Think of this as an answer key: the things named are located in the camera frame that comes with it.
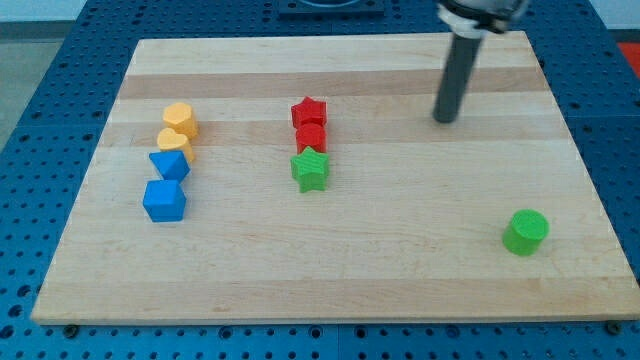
wood grain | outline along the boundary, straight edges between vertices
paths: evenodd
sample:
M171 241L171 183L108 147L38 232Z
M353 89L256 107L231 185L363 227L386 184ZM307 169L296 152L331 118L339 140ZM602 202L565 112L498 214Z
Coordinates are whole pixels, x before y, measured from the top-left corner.
M140 42L32 317L638 318L638 285L526 36L489 37L460 119L442 125L429 114L448 40ZM302 95L328 103L325 192L300 194L290 176L289 107ZM198 160L183 182L185 220L154 224L140 204L157 176L148 154L175 101L200 120ZM528 258L500 241L521 208L551 224Z

blue cube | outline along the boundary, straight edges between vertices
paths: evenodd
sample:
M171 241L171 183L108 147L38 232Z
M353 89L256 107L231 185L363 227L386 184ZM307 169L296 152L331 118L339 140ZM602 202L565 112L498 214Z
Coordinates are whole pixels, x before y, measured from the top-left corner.
M189 164L180 150L163 151L149 154L149 159L153 162L158 173L164 180L182 181L189 171Z
M153 180L147 183L142 205L151 221L180 221L187 198L177 180Z

green block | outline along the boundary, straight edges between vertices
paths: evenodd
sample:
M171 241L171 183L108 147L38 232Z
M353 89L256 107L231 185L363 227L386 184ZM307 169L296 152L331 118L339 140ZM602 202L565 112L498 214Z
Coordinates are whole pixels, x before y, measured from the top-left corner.
M529 256L538 250L549 234L549 223L544 215L531 210L517 211L502 235L502 243L512 253Z
M300 192L324 191L329 176L329 155L316 152L307 146L291 158L291 176L300 185Z

green cylinder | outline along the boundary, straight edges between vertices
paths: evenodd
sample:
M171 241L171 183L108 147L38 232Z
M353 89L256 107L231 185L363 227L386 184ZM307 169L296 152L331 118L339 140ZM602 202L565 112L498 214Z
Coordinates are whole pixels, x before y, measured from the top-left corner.
M538 250L549 234L549 222L541 213L524 209L517 211L502 235L507 250L519 256L529 256Z

green star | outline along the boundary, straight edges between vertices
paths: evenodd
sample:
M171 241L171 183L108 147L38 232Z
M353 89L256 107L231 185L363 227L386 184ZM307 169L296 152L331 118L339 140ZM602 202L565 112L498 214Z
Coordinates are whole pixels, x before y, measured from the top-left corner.
M307 146L291 158L291 175L300 184L300 192L324 190L329 176L329 155Z

